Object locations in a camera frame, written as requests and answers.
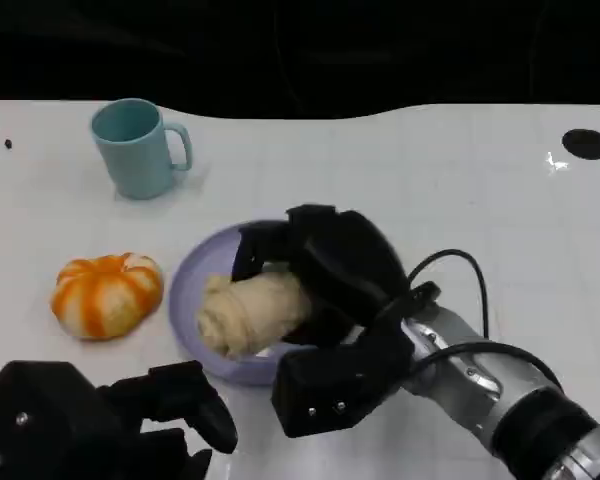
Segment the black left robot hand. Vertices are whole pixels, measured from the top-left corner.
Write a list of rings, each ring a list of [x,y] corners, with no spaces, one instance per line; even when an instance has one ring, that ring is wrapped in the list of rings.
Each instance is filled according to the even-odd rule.
[[[100,387],[62,361],[0,371],[0,479],[203,479],[237,443],[197,361]]]

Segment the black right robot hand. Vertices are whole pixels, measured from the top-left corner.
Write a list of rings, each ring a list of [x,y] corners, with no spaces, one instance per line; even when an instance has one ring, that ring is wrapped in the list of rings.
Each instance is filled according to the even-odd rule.
[[[232,279],[250,279],[267,263],[284,264],[308,294],[309,319],[287,343],[332,347],[355,326],[368,327],[408,290],[406,273],[384,234],[365,216],[334,206],[304,204],[286,220],[240,228]]]

